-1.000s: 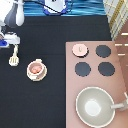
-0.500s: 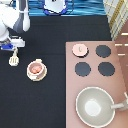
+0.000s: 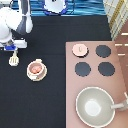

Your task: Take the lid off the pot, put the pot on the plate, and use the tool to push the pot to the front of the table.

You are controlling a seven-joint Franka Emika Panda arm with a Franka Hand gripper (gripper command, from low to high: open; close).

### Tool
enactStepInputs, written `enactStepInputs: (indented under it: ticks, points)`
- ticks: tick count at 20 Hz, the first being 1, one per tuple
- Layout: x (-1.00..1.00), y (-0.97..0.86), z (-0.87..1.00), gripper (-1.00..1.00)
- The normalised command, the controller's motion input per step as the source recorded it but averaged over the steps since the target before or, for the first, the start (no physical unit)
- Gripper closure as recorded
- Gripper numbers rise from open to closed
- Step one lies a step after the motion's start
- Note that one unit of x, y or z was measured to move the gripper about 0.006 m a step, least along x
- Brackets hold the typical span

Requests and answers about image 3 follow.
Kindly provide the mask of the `white gripper body blue ring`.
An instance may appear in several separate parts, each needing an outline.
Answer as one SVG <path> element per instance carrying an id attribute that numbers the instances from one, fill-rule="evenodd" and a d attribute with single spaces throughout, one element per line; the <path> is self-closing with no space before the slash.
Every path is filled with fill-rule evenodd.
<path id="1" fill-rule="evenodd" d="M 27 48 L 27 42 L 25 39 L 11 40 L 8 43 L 0 42 L 0 47 L 2 47 L 5 51 L 15 51 L 18 48 Z"/>

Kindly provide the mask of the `blue white robot base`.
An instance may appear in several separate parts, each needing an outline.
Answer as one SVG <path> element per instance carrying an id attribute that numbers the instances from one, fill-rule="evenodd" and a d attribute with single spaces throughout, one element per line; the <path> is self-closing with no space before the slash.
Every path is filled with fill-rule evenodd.
<path id="1" fill-rule="evenodd" d="M 44 0 L 44 11 L 47 15 L 64 14 L 66 12 L 66 0 Z"/>

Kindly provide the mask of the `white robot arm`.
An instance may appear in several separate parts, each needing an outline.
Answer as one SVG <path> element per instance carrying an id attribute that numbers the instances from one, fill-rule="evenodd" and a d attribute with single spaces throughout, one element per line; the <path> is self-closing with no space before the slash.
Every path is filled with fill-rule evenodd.
<path id="1" fill-rule="evenodd" d="M 30 0 L 18 0 L 19 10 L 11 8 L 12 1 L 0 0 L 0 47 L 6 51 L 26 48 L 25 40 L 15 40 L 12 31 L 25 35 L 30 33 L 33 27 Z"/>

